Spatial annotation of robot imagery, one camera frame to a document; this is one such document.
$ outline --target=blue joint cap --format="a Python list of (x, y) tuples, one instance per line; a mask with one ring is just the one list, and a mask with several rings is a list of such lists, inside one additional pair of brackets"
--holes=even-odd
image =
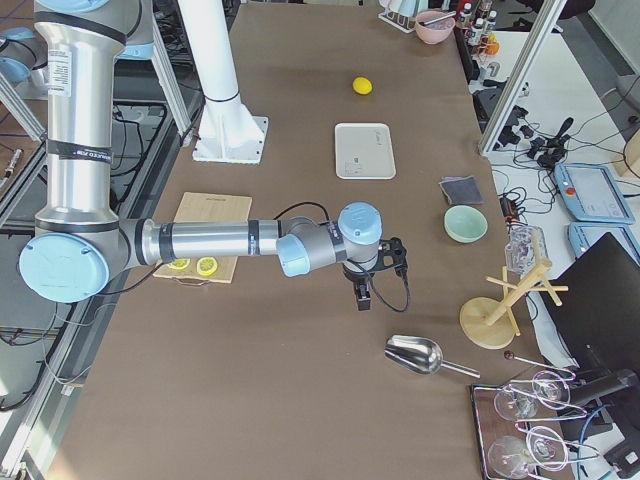
[(29, 78), (29, 69), (27, 66), (13, 58), (0, 57), (0, 72), (2, 72), (9, 83), (13, 83), (14, 85), (24, 82)]
[(118, 55), (118, 60), (151, 60), (153, 57), (153, 42), (141, 45), (127, 45)]
[(338, 217), (338, 228), (345, 238), (358, 245), (371, 245), (382, 238), (380, 212), (364, 202), (347, 205)]
[(311, 271), (307, 249), (295, 235), (285, 235), (276, 240), (276, 251), (282, 270), (287, 277), (306, 275)]
[(49, 10), (58, 13), (87, 13), (109, 3), (109, 0), (36, 0)]
[(4, 32), (0, 32), (0, 36), (9, 40), (32, 40), (36, 38), (36, 34), (27, 27), (8, 28)]
[(68, 233), (32, 238), (20, 253), (19, 266), (25, 283), (54, 302), (85, 300), (109, 281), (109, 266), (102, 254)]

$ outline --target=robotic arm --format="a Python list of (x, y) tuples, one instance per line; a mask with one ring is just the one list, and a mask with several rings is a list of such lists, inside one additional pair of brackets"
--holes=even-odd
[(152, 37), (144, 33), (151, 32), (150, 15), (150, 0), (36, 1), (36, 28), (49, 47), (49, 178), (36, 236), (20, 255), (27, 285), (50, 300), (76, 302), (139, 265), (277, 254), (288, 276), (343, 263), (360, 308), (373, 272), (406, 273), (400, 241), (381, 240), (380, 214), (365, 203), (321, 225), (302, 218), (160, 225), (118, 218), (109, 208), (113, 64), (123, 52), (151, 56)]

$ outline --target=bottle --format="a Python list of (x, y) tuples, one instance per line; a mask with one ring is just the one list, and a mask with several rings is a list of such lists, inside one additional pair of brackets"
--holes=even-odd
[(469, 19), (471, 18), (471, 4), (465, 3), (462, 10), (458, 14), (458, 19), (456, 20), (456, 27), (460, 30), (466, 30), (469, 28)]
[(487, 33), (487, 36), (491, 34), (496, 29), (496, 17), (498, 16), (498, 12), (495, 10), (491, 10), (489, 15), (487, 16), (487, 21), (484, 23), (484, 31)]
[(476, 8), (476, 15), (474, 18), (474, 22), (481, 18), (484, 20), (489, 16), (489, 12), (491, 11), (492, 0), (480, 0), (478, 4), (478, 8)]
[(478, 53), (485, 53), (487, 51), (487, 45), (489, 44), (489, 36), (491, 32), (496, 28), (496, 17), (497, 13), (495, 10), (491, 10), (489, 12), (489, 16), (484, 22), (484, 26), (482, 29), (482, 35), (480, 36), (480, 45), (478, 46)]
[(471, 54), (474, 55), (478, 53), (478, 48), (480, 46), (480, 39), (482, 37), (482, 27), (484, 25), (484, 20), (479, 18), (476, 20), (476, 23), (471, 27), (471, 34), (469, 35), (468, 44), (471, 47)]

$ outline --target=computer monitor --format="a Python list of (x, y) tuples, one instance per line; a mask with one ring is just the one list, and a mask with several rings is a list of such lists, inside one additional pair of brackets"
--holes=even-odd
[[(640, 266), (605, 234), (556, 281), (562, 306), (545, 305), (580, 372), (630, 369), (640, 376)], [(627, 443), (640, 452), (640, 386), (602, 397)]]

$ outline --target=lemon slice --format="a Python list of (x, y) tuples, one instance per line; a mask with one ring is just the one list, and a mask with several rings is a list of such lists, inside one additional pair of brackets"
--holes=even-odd
[(353, 80), (353, 90), (360, 95), (368, 95), (373, 90), (371, 80), (365, 77), (356, 77)]
[(218, 261), (213, 257), (203, 257), (196, 264), (198, 275), (210, 277), (218, 270)]
[(168, 267), (171, 270), (184, 270), (189, 266), (190, 263), (191, 260), (189, 260), (188, 258), (177, 258), (173, 262), (171, 262)]

